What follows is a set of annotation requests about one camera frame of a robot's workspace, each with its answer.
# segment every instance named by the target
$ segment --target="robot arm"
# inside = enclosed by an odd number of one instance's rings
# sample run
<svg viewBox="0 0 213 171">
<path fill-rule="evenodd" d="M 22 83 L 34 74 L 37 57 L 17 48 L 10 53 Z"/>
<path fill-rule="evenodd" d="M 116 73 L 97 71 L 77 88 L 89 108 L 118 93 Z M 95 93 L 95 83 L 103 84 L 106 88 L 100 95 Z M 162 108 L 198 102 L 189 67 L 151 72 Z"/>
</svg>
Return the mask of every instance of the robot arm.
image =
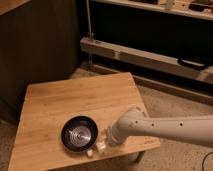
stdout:
<svg viewBox="0 0 213 171">
<path fill-rule="evenodd" d="M 134 107 L 107 129 L 107 143 L 120 145 L 129 136 L 155 136 L 213 147 L 213 116 L 148 118 Z"/>
</svg>

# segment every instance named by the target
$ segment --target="metal bar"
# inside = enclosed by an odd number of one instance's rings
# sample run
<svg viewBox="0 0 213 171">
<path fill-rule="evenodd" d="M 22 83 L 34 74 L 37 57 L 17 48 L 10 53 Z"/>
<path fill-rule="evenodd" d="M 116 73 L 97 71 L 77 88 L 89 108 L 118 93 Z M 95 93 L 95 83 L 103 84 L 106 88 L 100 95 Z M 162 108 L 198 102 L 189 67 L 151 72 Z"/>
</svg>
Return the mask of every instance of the metal bar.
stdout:
<svg viewBox="0 0 213 171">
<path fill-rule="evenodd" d="M 92 32 L 92 24 L 91 24 L 91 13 L 90 13 L 90 0 L 86 0 L 86 7 L 87 7 L 87 21 L 88 21 L 88 37 L 93 40 L 94 33 Z M 91 69 L 93 64 L 93 56 L 92 54 L 89 53 L 88 55 L 88 65 L 89 65 L 89 70 Z"/>
<path fill-rule="evenodd" d="M 176 58 L 88 38 L 83 38 L 80 44 L 81 50 L 90 54 L 213 84 L 213 67 L 198 71 L 179 65 Z"/>
<path fill-rule="evenodd" d="M 202 13 L 202 12 L 183 11 L 183 10 L 178 10 L 178 9 L 165 10 L 165 6 L 158 6 L 158 5 L 153 5 L 153 4 L 133 2 L 133 1 L 124 1 L 124 0 L 92 0 L 92 1 L 213 21 L 212 14 L 207 14 L 207 13 Z"/>
</svg>

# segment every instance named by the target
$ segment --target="wooden table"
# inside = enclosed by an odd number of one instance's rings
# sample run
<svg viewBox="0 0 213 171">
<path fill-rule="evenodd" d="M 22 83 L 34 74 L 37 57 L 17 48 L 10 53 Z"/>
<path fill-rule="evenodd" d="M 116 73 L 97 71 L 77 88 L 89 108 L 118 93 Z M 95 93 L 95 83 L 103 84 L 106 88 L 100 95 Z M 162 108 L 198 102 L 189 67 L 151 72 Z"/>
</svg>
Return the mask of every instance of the wooden table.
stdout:
<svg viewBox="0 0 213 171">
<path fill-rule="evenodd" d="M 50 170 L 111 158 L 160 146 L 153 137 L 130 137 L 107 156 L 65 151 L 60 133 L 72 117 L 86 115 L 96 121 L 98 140 L 105 129 L 130 107 L 145 109 L 130 73 L 95 76 L 30 85 L 18 126 L 10 171 Z"/>
</svg>

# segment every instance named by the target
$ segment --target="cabinet handle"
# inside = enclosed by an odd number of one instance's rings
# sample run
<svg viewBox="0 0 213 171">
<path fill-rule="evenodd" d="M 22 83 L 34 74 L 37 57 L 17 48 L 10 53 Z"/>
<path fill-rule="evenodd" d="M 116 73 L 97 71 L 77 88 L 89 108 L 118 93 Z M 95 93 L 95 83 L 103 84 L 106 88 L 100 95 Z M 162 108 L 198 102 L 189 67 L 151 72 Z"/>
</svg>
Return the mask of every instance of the cabinet handle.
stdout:
<svg viewBox="0 0 213 171">
<path fill-rule="evenodd" d="M 199 70 L 199 71 L 204 70 L 204 69 L 209 67 L 209 65 L 207 65 L 207 64 L 198 64 L 198 63 L 192 64 L 190 61 L 187 62 L 186 60 L 183 60 L 183 59 L 178 59 L 177 62 L 178 62 L 179 65 L 189 67 L 189 68 Z"/>
</svg>

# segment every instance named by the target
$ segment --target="speckled floor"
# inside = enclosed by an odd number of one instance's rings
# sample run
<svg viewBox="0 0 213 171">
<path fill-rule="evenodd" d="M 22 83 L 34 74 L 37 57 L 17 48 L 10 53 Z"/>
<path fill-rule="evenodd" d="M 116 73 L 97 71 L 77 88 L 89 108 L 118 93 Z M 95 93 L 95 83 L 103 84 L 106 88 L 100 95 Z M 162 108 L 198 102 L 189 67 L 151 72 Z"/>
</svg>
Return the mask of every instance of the speckled floor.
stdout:
<svg viewBox="0 0 213 171">
<path fill-rule="evenodd" d="M 77 69 L 72 79 L 95 74 Z M 213 114 L 213 107 L 186 100 L 164 92 L 138 86 L 151 117 L 198 116 Z M 0 121 L 0 171 L 6 171 L 11 149 L 15 139 L 16 127 Z M 145 152 L 139 164 L 132 161 L 136 154 L 88 163 L 57 171 L 201 171 L 201 162 L 205 154 L 213 149 L 161 140 L 161 147 Z M 206 170 L 213 170 L 213 155 L 206 160 Z"/>
</svg>

